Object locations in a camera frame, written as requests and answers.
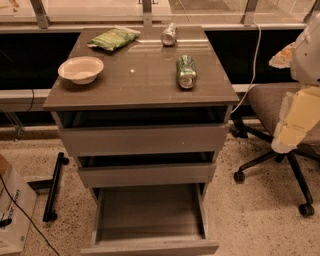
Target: plastic bag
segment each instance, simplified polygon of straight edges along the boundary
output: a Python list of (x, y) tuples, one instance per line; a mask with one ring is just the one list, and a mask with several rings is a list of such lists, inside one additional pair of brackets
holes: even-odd
[(120, 47), (130, 44), (140, 35), (140, 31), (125, 27), (115, 27), (99, 36), (91, 39), (89, 47), (100, 47), (107, 51), (114, 51)]

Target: aluminum can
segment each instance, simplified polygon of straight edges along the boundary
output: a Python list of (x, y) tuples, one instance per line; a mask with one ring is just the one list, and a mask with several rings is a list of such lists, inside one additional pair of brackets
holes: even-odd
[(161, 42), (164, 46), (172, 46), (176, 43), (177, 25), (172, 22), (161, 34)]
[(194, 61), (189, 55), (182, 55), (177, 60), (177, 81), (184, 89), (191, 89), (197, 80)]

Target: ceramic bowl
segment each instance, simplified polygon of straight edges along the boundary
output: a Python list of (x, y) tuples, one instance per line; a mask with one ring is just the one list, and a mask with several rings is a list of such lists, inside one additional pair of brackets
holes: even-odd
[(96, 79), (103, 67), (103, 62), (98, 58), (76, 57), (62, 63), (58, 69), (58, 74), (75, 84), (88, 84)]

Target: chair seat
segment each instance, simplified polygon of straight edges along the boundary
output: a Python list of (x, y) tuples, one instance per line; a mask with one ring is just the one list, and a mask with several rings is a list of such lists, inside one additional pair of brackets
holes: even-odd
[[(286, 92), (296, 93), (300, 89), (300, 83), (271, 83), (258, 84), (249, 91), (248, 101), (270, 135), (273, 135), (279, 122), (279, 111)], [(320, 123), (308, 133), (302, 143), (320, 144)]]

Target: bottom drawer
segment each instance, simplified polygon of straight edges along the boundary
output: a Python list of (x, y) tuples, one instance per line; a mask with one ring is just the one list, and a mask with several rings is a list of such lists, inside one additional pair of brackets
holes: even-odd
[(198, 184), (104, 188), (82, 255), (212, 255)]

